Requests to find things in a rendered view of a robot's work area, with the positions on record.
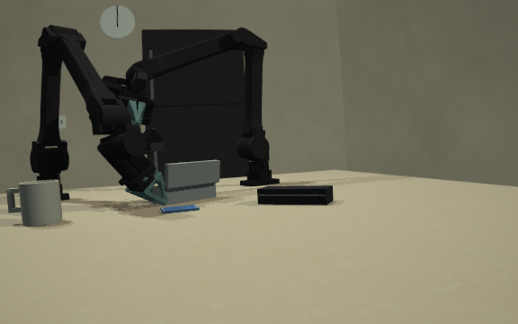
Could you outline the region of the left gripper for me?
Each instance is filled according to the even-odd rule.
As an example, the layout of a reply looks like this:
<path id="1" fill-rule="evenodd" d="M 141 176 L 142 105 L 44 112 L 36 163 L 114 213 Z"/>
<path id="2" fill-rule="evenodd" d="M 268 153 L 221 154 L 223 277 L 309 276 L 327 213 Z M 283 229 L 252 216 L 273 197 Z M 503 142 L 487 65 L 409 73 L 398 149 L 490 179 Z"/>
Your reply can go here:
<path id="1" fill-rule="evenodd" d="M 131 125 L 149 125 L 154 109 L 154 101 L 119 95 L 128 109 L 131 117 Z M 139 118 L 140 116 L 140 118 Z M 135 117 L 135 118 L 134 118 Z"/>

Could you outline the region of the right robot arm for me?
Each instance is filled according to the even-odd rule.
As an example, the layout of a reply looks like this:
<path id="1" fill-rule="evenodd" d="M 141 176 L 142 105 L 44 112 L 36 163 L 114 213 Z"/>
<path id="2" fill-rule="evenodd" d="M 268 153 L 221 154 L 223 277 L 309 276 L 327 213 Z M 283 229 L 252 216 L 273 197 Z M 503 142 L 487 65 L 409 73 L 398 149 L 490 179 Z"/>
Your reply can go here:
<path id="1" fill-rule="evenodd" d="M 130 112 L 96 72 L 84 52 L 85 44 L 77 29 L 56 25 L 44 27 L 38 42 L 42 57 L 40 132 L 37 141 L 31 143 L 31 170 L 40 174 L 37 181 L 59 180 L 61 201 L 69 200 L 69 193 L 63 193 L 60 184 L 60 173 L 69 165 L 67 142 L 60 139 L 58 128 L 62 60 L 84 97 L 93 135 L 112 135 L 100 139 L 97 146 L 111 165 L 127 158 L 142 174 L 151 164 L 144 155 L 164 150 L 163 139 L 155 129 L 142 133 L 139 125 L 131 125 Z"/>

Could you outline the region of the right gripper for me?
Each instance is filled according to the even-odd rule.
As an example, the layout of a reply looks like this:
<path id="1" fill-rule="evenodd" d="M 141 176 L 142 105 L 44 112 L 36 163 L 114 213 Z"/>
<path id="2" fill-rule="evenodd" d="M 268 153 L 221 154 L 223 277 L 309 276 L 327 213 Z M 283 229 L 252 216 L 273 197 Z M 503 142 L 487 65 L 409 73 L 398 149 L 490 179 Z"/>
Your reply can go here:
<path id="1" fill-rule="evenodd" d="M 156 172 L 154 176 L 151 176 L 156 170 L 156 167 L 153 164 L 150 164 L 142 174 L 127 158 L 122 159 L 112 165 L 112 167 L 122 176 L 119 184 L 126 185 L 128 187 L 125 189 L 127 193 L 134 194 L 150 202 L 153 202 L 153 200 L 162 204 L 166 204 L 168 202 L 163 174 L 161 172 Z M 156 183 L 158 183 L 160 187 L 163 199 L 152 193 L 152 187 Z"/>

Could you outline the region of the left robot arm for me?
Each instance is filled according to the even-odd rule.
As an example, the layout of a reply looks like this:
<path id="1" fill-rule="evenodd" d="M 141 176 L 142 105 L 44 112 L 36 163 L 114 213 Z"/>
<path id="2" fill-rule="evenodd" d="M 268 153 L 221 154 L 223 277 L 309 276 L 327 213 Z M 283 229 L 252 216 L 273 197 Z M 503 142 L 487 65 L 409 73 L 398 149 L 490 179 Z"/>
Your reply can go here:
<path id="1" fill-rule="evenodd" d="M 148 100 L 147 92 L 143 91 L 152 77 L 159 77 L 231 49 L 241 50 L 245 56 L 244 123 L 236 149 L 241 158 L 252 161 L 249 162 L 249 171 L 246 172 L 247 180 L 240 181 L 240 185 L 279 184 L 280 179 L 272 178 L 272 170 L 269 170 L 270 146 L 262 126 L 263 55 L 267 42 L 248 29 L 241 27 L 231 33 L 226 32 L 161 56 L 141 60 L 127 70 L 126 79 L 104 76 L 102 81 L 117 98 L 123 95 Z M 254 136 L 253 133 L 246 132 L 253 132 Z"/>

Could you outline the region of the grey mug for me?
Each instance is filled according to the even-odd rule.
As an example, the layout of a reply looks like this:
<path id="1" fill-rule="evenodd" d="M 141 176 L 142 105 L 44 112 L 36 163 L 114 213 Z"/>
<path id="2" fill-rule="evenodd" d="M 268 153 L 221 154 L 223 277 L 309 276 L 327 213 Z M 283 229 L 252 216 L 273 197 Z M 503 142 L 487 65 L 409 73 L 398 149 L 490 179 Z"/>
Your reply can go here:
<path id="1" fill-rule="evenodd" d="M 34 184 L 42 182 L 45 184 Z M 15 207 L 14 194 L 20 194 L 22 208 Z M 8 212 L 21 212 L 24 226 L 45 226 L 62 221 L 59 180 L 19 183 L 19 188 L 6 189 L 6 195 Z"/>

